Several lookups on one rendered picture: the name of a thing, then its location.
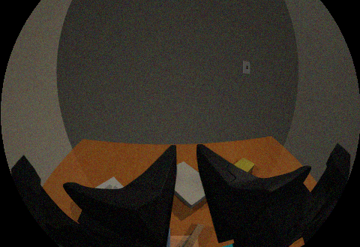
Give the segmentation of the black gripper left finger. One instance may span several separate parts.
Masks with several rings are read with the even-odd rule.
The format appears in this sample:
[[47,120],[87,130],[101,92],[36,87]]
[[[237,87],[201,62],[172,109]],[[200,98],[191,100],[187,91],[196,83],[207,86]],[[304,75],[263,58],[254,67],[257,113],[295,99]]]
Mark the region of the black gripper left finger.
[[158,247],[167,247],[175,180],[176,145],[171,145],[139,177],[120,189],[63,184],[81,210],[113,223],[141,230]]

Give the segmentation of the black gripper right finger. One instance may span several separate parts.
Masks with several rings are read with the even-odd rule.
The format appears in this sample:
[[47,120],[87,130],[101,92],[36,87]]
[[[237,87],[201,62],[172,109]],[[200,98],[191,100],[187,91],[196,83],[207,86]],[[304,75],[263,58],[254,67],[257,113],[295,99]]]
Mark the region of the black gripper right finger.
[[298,187],[311,166],[259,178],[229,163],[205,145],[197,145],[197,166],[219,243],[248,225],[266,206]]

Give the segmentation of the brown flat bar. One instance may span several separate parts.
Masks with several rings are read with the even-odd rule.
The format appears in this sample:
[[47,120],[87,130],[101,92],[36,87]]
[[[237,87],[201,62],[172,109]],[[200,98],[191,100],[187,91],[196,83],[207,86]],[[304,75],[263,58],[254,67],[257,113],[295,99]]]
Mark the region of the brown flat bar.
[[188,239],[188,241],[186,242],[186,244],[183,247],[192,247],[194,245],[194,243],[197,241],[198,236],[200,235],[204,226],[205,225],[197,223],[195,230],[192,232],[192,234],[190,235],[190,238]]

